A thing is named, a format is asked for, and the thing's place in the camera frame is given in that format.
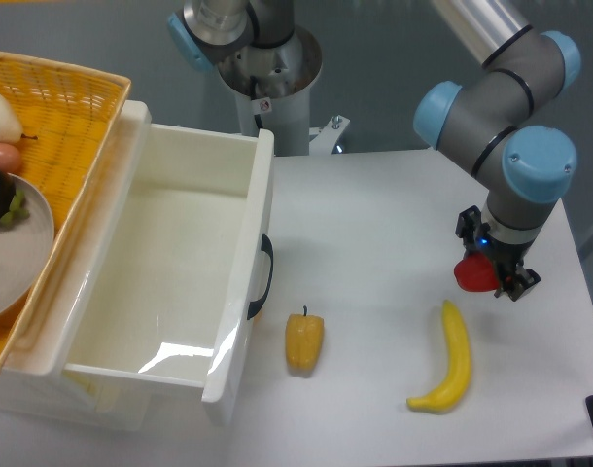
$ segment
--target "yellow bell pepper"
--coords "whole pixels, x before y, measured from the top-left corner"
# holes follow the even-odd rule
[[[320,316],[291,314],[286,324],[286,360],[296,369],[309,371],[316,366],[323,345],[325,320]]]

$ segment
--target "plate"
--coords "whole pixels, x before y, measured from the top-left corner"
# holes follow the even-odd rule
[[[16,190],[23,190],[22,207],[29,217],[0,226],[0,314],[17,302],[33,285],[51,254],[54,220],[44,196],[26,180],[12,175]]]

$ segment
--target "black handle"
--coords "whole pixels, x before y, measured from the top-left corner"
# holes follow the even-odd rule
[[[264,295],[262,295],[262,297],[259,300],[249,303],[249,309],[247,310],[247,319],[253,318],[260,312],[260,310],[264,306],[264,303],[266,302],[266,299],[268,298],[270,282],[273,280],[273,244],[270,242],[270,238],[266,236],[266,233],[262,234],[262,246],[260,247],[260,250],[270,257],[270,273],[268,274],[268,283],[266,284],[266,290],[264,291]]]

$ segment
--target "table surface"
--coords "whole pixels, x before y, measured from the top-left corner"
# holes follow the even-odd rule
[[[486,191],[439,153],[275,160],[275,273],[232,424],[156,396],[139,432],[0,412],[0,465],[384,466],[593,455],[593,308],[562,204],[526,258],[517,303],[458,288],[459,212]],[[405,398],[438,384],[439,311],[463,312],[471,387],[451,413]],[[311,375],[284,358],[291,313],[325,318]]]

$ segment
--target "wicker basket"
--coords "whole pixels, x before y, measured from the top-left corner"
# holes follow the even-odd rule
[[[0,369],[26,330],[33,304],[70,236],[78,206],[97,172],[130,80],[77,65],[0,53],[0,93],[19,117],[24,134],[19,174],[46,197],[57,232],[46,266],[25,299],[0,317]]]

